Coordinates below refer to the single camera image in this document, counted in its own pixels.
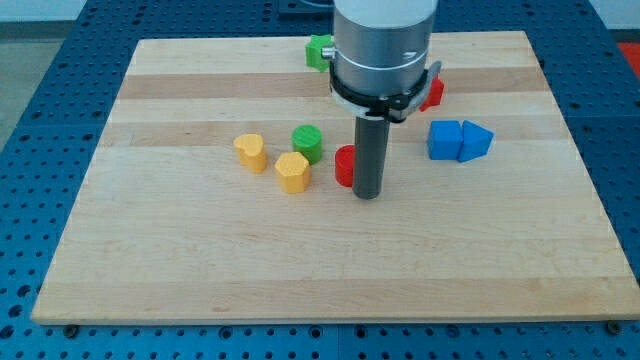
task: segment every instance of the red block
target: red block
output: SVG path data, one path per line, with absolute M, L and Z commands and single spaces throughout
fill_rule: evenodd
M 624 57 L 629 61 L 629 64 L 631 64 L 636 76 L 640 78 L 640 44 L 619 43 L 618 46 L 622 50 Z
M 429 96 L 427 96 L 427 99 L 422 103 L 422 105 L 420 105 L 420 111 L 427 110 L 429 106 L 440 105 L 440 102 L 442 101 L 442 93 L 444 93 L 444 83 L 439 77 L 436 77 L 431 83 Z
M 336 151 L 336 181 L 342 186 L 353 186 L 355 153 L 354 145 L 345 145 Z

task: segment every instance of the wooden table surface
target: wooden table surface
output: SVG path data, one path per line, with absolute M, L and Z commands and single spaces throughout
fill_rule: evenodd
M 333 179 L 354 120 L 307 38 L 143 40 L 33 311 L 42 324 L 632 319 L 640 289 L 523 32 L 433 34 L 443 104 L 391 129 L 382 195 Z M 493 130 L 431 161 L 434 119 Z M 302 194 L 273 164 L 301 124 Z M 269 166 L 233 139 L 264 136 Z

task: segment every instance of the blue perforated table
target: blue perforated table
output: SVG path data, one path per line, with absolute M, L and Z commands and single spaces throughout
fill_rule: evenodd
M 308 35 L 271 1 L 89 0 L 0 155 L 0 359 L 640 358 L 640 322 L 40 327 L 29 313 L 141 38 Z M 639 83 L 586 1 L 442 1 L 435 31 L 525 30 L 636 277 Z

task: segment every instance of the yellow hexagonal block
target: yellow hexagonal block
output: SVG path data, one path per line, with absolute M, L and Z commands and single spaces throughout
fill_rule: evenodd
M 309 160 L 299 152 L 284 153 L 276 161 L 278 183 L 287 194 L 304 192 L 311 181 Z
M 264 150 L 264 139 L 258 134 L 244 134 L 233 141 L 240 164 L 248 167 L 256 174 L 267 167 L 267 153 Z

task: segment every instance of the blue cube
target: blue cube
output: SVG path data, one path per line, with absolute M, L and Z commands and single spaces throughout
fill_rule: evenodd
M 458 155 L 459 162 L 486 155 L 489 151 L 491 140 L 493 140 L 493 132 L 465 120 L 462 123 L 462 138 L 462 148 Z
M 431 160 L 456 160 L 462 147 L 460 123 L 454 120 L 432 121 L 427 146 Z

